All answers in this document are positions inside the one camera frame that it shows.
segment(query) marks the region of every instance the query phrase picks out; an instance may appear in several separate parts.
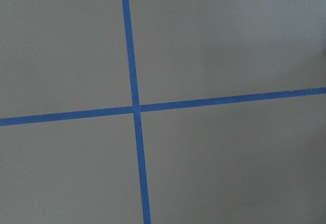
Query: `blue line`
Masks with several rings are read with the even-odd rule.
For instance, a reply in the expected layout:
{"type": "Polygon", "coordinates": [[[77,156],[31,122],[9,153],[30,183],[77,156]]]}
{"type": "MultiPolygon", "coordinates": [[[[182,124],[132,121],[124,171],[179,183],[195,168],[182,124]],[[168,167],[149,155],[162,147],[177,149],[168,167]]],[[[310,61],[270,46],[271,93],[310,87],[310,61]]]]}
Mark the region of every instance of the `blue line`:
{"type": "Polygon", "coordinates": [[[56,114],[46,114],[37,116],[23,116],[23,117],[13,117],[0,119],[0,126],[11,126],[29,123],[39,123],[47,121],[62,121],[62,120],[72,120],[81,119],[89,117],[98,116],[113,116],[132,113],[132,107],[117,107],[117,108],[103,108],[103,109],[93,109],[93,110],[83,110],[56,114]]]}
{"type": "Polygon", "coordinates": [[[249,95],[221,97],[221,98],[207,98],[207,99],[179,101],[179,102],[146,104],[146,105],[141,105],[141,112],[176,109],[176,108],[189,108],[189,107],[208,106],[208,105],[227,104],[227,103],[241,103],[241,102],[248,102],[248,101],[299,97],[299,96],[308,96],[308,95],[317,95],[317,94],[326,94],[326,88],[312,88],[312,89],[302,89],[302,90],[294,90],[294,91],[260,93],[260,94],[249,94],[249,95]]]}
{"type": "Polygon", "coordinates": [[[126,44],[127,44],[127,53],[128,53],[129,76],[130,76],[130,87],[131,87],[132,108],[133,108],[133,121],[134,121],[137,158],[138,158],[138,171],[139,171],[139,180],[140,180],[140,187],[141,187],[142,207],[143,207],[143,219],[144,219],[144,224],[151,224],[142,119],[141,119],[141,111],[140,111],[140,104],[139,104],[137,71],[136,71],[136,62],[134,57],[129,0],[122,0],[122,8],[123,8],[124,28],[126,32],[126,44]]]}

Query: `gray surface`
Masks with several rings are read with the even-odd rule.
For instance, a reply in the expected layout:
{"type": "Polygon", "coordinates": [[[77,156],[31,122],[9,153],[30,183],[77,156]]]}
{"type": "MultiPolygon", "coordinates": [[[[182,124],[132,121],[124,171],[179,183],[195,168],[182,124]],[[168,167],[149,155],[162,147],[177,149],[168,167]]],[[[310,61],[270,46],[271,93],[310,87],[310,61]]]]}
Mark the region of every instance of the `gray surface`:
{"type": "Polygon", "coordinates": [[[0,0],[0,118],[131,105],[121,0],[0,0]]]}
{"type": "Polygon", "coordinates": [[[326,0],[130,0],[142,104],[326,85],[326,0]]]}
{"type": "Polygon", "coordinates": [[[131,115],[0,127],[0,223],[142,223],[131,115]]]}
{"type": "Polygon", "coordinates": [[[323,223],[325,99],[143,113],[153,223],[323,223]]]}

